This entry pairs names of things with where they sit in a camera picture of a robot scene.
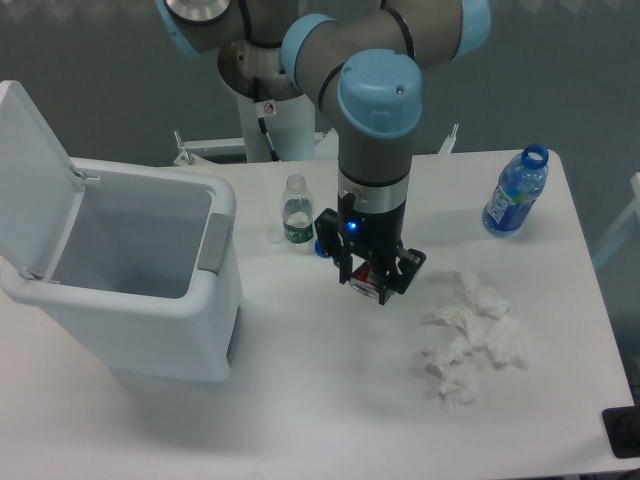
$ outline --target gray wall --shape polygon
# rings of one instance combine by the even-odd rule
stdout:
[[[346,16],[372,3],[350,2]],[[301,4],[335,12],[347,3]],[[425,72],[418,151],[436,151],[455,122],[456,151],[547,144],[563,158],[591,245],[631,200],[640,171],[640,2],[492,7],[482,50]],[[215,58],[182,59],[151,0],[0,2],[0,78],[24,84],[73,156],[168,165],[174,128],[185,140],[239,136]],[[639,238],[599,275],[627,353],[640,352]]]

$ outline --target bottle label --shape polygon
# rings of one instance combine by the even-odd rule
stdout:
[[[507,192],[502,185],[498,185],[485,208],[485,218],[496,230],[516,230],[522,225],[534,203],[535,199],[526,201],[524,195],[517,190]]]
[[[308,225],[306,227],[293,227],[291,225],[284,225],[284,237],[291,243],[306,243],[313,238],[313,226]]]

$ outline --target white tissue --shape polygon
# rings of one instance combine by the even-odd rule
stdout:
[[[509,302],[495,288],[483,285],[475,272],[464,269],[460,272],[460,277],[467,299],[479,314],[500,319],[507,313]]]
[[[487,348],[492,360],[498,365],[524,366],[526,358],[519,329],[518,322],[506,315],[496,321],[487,332]]]
[[[440,373],[454,362],[461,362],[473,347],[465,337],[456,337],[449,345],[436,345],[429,350],[427,365],[433,365]]]
[[[480,348],[485,345],[485,332],[481,320],[467,307],[448,306],[433,314],[432,321],[441,321],[461,330],[471,346]]]
[[[460,363],[443,372],[440,395],[447,406],[472,403],[477,393],[478,375],[474,364]]]

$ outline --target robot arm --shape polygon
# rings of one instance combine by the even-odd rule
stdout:
[[[383,0],[380,11],[345,26],[318,14],[298,20],[297,0],[157,2],[176,20],[174,39],[182,36],[200,53],[244,40],[228,55],[239,80],[225,74],[224,49],[219,56],[236,92],[257,102],[301,90],[330,120],[339,136],[338,208],[315,222],[321,248],[341,283],[380,304],[404,293],[426,258],[401,239],[422,112],[420,69],[484,43],[488,0]],[[364,260],[355,272],[354,255]]]
[[[396,0],[348,26],[309,15],[285,36],[285,69],[340,140],[338,209],[315,222],[320,246],[341,283],[381,305],[406,291],[426,259],[401,239],[422,111],[420,68],[481,45],[490,23],[487,0]],[[355,272],[354,255],[364,260]]]

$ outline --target blue bottle label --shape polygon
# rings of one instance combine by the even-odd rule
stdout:
[[[485,218],[496,230],[517,230],[534,203],[535,199],[526,200],[519,191],[506,191],[502,185],[498,185],[485,208]]]

